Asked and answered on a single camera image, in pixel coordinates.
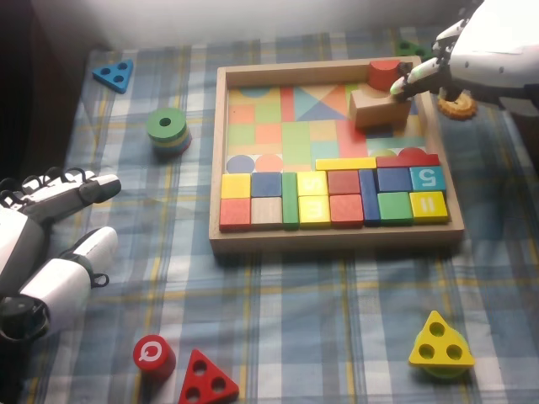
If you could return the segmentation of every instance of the yellow triangle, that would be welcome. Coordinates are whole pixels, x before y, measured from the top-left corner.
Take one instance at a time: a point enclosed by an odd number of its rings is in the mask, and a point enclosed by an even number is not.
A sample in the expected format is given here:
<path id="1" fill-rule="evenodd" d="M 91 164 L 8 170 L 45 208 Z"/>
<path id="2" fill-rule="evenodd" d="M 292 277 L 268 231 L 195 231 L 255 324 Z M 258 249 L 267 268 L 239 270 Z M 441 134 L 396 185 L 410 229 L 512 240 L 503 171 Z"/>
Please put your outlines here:
<path id="1" fill-rule="evenodd" d="M 316 85 L 316 86 L 304 86 L 302 90 L 307 94 L 311 94 L 317 100 L 322 101 L 326 95 L 331 93 L 337 86 L 335 85 Z"/>
<path id="2" fill-rule="evenodd" d="M 408 361 L 415 366 L 444 368 L 470 368 L 475 365 L 464 338 L 447 325 L 438 311 L 430 313 Z"/>

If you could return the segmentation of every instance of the hole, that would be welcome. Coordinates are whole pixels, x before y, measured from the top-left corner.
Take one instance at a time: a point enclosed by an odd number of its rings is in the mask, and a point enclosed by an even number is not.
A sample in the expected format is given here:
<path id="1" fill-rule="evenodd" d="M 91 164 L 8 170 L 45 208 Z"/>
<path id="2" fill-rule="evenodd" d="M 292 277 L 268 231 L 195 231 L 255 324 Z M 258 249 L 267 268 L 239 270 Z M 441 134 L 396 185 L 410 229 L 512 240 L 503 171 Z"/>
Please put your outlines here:
<path id="1" fill-rule="evenodd" d="M 227 385 L 225 384 L 225 380 L 222 377 L 216 377 L 214 380 L 211 381 L 211 389 L 214 393 L 220 393 L 225 390 L 225 387 Z"/>
<path id="2" fill-rule="evenodd" d="M 170 118 L 162 118 L 160 121 L 159 121 L 159 124 L 161 126 L 169 126 L 170 125 Z"/>
<path id="3" fill-rule="evenodd" d="M 195 372 L 195 375 L 197 376 L 202 376 L 207 369 L 208 368 L 203 360 L 197 360 L 193 364 L 193 372 Z"/>
<path id="4" fill-rule="evenodd" d="M 453 360 L 458 360 L 462 357 L 462 349 L 456 345 L 450 345 L 447 347 L 447 356 Z"/>
<path id="5" fill-rule="evenodd" d="M 419 347 L 419 354 L 424 359 L 432 359 L 435 356 L 435 349 L 430 345 L 424 344 Z"/>
<path id="6" fill-rule="evenodd" d="M 200 391 L 196 387 L 191 387 L 185 392 L 188 402 L 197 402 L 200 399 Z"/>
<path id="7" fill-rule="evenodd" d="M 444 326 L 439 324 L 439 322 L 433 322 L 432 324 L 430 324 L 429 329 L 430 329 L 430 333 L 434 335 L 435 337 L 441 337 L 442 335 L 444 335 L 444 332 L 446 331 Z"/>

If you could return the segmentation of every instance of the blue block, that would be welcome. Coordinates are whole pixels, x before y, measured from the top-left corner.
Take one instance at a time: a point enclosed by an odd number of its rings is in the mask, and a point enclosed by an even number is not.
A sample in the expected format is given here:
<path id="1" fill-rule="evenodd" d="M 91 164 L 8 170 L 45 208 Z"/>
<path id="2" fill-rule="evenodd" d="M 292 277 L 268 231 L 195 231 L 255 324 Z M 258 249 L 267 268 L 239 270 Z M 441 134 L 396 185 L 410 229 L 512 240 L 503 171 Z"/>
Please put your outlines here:
<path id="1" fill-rule="evenodd" d="M 376 196 L 374 171 L 360 170 L 361 200 L 363 201 L 363 216 L 365 226 L 380 225 L 380 208 Z"/>
<path id="2" fill-rule="evenodd" d="M 412 192 L 407 168 L 378 168 L 378 192 Z"/>
<path id="3" fill-rule="evenodd" d="M 282 182 L 280 173 L 252 173 L 251 197 L 271 198 L 282 196 Z"/>
<path id="4" fill-rule="evenodd" d="M 445 191 L 446 180 L 441 167 L 411 167 L 414 191 Z"/>
<path id="5" fill-rule="evenodd" d="M 120 61 L 112 65 L 105 65 L 92 70 L 93 78 L 117 93 L 124 94 L 133 71 L 133 61 Z"/>

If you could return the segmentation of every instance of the red triangle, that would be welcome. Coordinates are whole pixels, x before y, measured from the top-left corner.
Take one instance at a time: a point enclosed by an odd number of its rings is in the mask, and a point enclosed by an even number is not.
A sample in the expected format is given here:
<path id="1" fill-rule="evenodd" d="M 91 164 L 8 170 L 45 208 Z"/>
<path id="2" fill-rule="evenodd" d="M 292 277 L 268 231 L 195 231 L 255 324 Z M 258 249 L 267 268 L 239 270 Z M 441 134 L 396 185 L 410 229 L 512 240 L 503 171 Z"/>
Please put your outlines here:
<path id="1" fill-rule="evenodd" d="M 178 404 L 224 404 L 235 401 L 238 395 L 237 384 L 201 351 L 193 349 Z"/>
<path id="2" fill-rule="evenodd" d="M 334 109 L 344 116 L 348 116 L 348 105 L 346 105 L 346 89 L 338 85 L 328 95 L 322 98 L 322 102 L 329 108 Z"/>

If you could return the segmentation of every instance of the table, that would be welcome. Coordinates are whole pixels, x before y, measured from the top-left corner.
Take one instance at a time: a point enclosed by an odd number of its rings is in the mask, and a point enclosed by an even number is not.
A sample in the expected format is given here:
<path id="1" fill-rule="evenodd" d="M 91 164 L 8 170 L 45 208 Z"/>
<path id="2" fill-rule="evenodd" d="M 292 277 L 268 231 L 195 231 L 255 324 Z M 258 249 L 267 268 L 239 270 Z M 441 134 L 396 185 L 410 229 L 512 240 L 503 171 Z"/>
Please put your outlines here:
<path id="1" fill-rule="evenodd" d="M 467 225 L 456 250 L 381 254 L 254 254 L 216 259 L 208 242 L 216 69 L 391 56 L 399 38 L 428 45 L 440 29 L 359 31 L 275 41 L 95 51 L 67 166 L 116 173 L 122 191 L 55 227 L 51 255 L 85 232 L 120 239 L 110 284 L 86 312 L 34 346 L 22 402 L 175 403 L 197 347 L 240 386 L 240 402 L 539 401 L 537 178 L 506 114 L 440 116 Z M 89 72 L 132 58 L 119 95 Z M 144 124 L 157 108 L 186 111 L 189 150 L 152 154 Z M 407 360 L 431 310 L 467 339 L 474 371 L 435 382 Z M 178 356 L 160 388 L 132 362 L 160 333 Z"/>

